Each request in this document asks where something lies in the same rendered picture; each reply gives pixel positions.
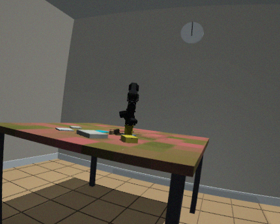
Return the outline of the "yellow rectangular block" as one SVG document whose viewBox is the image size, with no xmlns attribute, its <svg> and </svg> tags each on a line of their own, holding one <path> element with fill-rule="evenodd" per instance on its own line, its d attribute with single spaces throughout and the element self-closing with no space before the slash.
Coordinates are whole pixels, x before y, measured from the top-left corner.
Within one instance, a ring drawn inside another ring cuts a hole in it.
<svg viewBox="0 0 280 224">
<path fill-rule="evenodd" d="M 138 143 L 138 138 L 132 135 L 121 135 L 120 140 L 125 143 Z"/>
</svg>

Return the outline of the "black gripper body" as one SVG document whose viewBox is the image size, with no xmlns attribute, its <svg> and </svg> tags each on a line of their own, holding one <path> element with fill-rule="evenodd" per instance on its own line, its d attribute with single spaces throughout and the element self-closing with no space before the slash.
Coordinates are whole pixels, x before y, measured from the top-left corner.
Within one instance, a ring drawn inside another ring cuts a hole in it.
<svg viewBox="0 0 280 224">
<path fill-rule="evenodd" d="M 128 108 L 126 109 L 128 111 Z M 137 120 L 134 118 L 134 112 L 131 112 L 131 111 L 128 111 L 129 112 L 129 118 L 125 117 L 126 119 L 128 119 L 128 122 L 129 123 L 132 123 L 132 124 L 137 124 Z"/>
</svg>

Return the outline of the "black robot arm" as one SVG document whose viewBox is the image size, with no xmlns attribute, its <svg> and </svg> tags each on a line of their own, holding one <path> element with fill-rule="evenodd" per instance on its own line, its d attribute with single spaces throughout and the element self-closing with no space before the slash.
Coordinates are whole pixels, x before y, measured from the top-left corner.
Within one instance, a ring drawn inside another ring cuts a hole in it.
<svg viewBox="0 0 280 224">
<path fill-rule="evenodd" d="M 139 91 L 139 85 L 137 83 L 131 83 L 129 84 L 129 92 L 128 92 L 128 111 L 135 111 L 136 102 L 139 101 L 139 94 L 137 91 Z M 128 111 L 120 111 L 119 115 L 120 118 L 127 117 L 129 118 L 129 112 Z"/>
</svg>

